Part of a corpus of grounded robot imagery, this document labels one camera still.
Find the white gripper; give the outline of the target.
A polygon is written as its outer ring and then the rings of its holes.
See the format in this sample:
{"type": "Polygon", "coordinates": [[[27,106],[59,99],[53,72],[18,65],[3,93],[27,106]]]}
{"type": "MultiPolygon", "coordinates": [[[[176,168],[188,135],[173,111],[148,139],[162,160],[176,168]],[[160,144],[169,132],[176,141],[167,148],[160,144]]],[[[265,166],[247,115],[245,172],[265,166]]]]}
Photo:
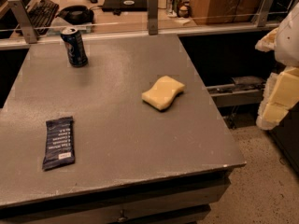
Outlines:
{"type": "Polygon", "coordinates": [[[268,52],[275,49],[275,59],[286,67],[279,74],[271,73],[263,91],[256,125],[272,130],[299,102],[299,3],[290,11],[278,28],[273,29],[255,48],[268,52]]]}

